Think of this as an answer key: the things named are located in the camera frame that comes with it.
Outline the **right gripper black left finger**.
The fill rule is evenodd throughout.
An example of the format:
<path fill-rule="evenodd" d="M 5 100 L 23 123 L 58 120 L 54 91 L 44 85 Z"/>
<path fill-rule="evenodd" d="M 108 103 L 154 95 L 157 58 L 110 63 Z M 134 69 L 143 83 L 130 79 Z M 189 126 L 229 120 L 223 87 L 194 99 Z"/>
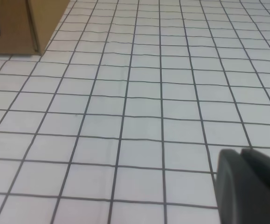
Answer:
<path fill-rule="evenodd" d="M 232 149 L 220 151 L 216 201 L 222 224 L 270 224 L 270 188 Z"/>

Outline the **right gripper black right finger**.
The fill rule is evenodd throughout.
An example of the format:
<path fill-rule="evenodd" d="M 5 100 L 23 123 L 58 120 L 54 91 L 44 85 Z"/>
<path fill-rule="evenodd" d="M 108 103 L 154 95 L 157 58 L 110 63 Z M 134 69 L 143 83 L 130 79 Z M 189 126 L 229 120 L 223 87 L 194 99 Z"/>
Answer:
<path fill-rule="evenodd" d="M 253 149 L 242 149 L 241 157 L 251 167 L 256 176 L 270 188 L 270 157 Z"/>

